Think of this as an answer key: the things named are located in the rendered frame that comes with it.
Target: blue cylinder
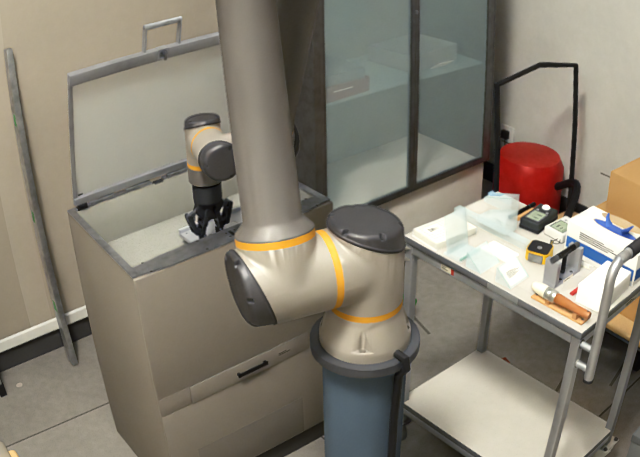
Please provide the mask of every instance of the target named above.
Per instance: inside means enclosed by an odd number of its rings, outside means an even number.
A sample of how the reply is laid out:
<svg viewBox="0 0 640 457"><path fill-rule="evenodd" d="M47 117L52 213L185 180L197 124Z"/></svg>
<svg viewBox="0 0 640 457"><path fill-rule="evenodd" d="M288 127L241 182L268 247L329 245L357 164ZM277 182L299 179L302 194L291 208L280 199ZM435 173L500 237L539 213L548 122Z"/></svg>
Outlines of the blue cylinder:
<svg viewBox="0 0 640 457"><path fill-rule="evenodd" d="M393 379L357 379L323 369L325 457L387 457ZM396 455L403 408L401 404Z"/></svg>

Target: open lid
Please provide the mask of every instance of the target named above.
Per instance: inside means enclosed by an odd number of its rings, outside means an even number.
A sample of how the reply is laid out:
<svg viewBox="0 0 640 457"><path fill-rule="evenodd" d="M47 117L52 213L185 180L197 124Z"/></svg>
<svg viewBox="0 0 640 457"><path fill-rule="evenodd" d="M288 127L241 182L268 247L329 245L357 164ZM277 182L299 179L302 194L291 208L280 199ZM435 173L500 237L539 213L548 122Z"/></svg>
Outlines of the open lid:
<svg viewBox="0 0 640 457"><path fill-rule="evenodd" d="M193 114L215 112L229 131L218 44L217 33L184 42L178 33L174 44L68 74L76 207L185 172Z"/></svg>

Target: black drawer handle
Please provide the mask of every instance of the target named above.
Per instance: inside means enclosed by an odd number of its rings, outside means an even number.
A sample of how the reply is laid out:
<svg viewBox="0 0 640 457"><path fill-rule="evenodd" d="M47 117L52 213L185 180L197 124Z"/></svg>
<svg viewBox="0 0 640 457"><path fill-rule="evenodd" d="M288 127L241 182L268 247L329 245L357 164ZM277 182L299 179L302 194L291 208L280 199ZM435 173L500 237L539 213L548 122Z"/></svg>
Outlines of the black drawer handle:
<svg viewBox="0 0 640 457"><path fill-rule="evenodd" d="M265 360L260 365L256 365L254 368L249 369L246 372L238 372L238 378L241 379L242 377L246 377L247 375L255 372L256 370L260 370L260 369L266 367L267 365L269 365L269 361Z"/></svg>

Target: blue clamp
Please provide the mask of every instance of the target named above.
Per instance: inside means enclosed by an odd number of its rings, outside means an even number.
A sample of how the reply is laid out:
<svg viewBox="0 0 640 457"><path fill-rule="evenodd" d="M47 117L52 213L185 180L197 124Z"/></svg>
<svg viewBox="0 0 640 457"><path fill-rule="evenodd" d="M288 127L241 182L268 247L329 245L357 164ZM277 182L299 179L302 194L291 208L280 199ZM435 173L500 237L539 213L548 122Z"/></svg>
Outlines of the blue clamp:
<svg viewBox="0 0 640 457"><path fill-rule="evenodd" d="M624 237L629 240L636 240L636 238L630 234L631 229L633 229L633 225L627 229L622 229L611 222L611 214L607 214L607 220L598 220L594 219L598 224L603 226L605 229L610 230L614 234L618 234L621 237Z"/></svg>

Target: red object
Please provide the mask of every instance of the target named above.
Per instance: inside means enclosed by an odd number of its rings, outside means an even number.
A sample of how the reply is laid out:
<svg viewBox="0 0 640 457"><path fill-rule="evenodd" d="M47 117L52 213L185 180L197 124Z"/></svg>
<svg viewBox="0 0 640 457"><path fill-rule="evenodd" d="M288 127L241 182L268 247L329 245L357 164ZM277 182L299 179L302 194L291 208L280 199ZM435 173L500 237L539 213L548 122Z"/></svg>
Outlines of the red object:
<svg viewBox="0 0 640 457"><path fill-rule="evenodd" d="M520 194L520 202L560 208L564 166L558 153L546 145L514 142L500 151L500 192Z"/></svg>

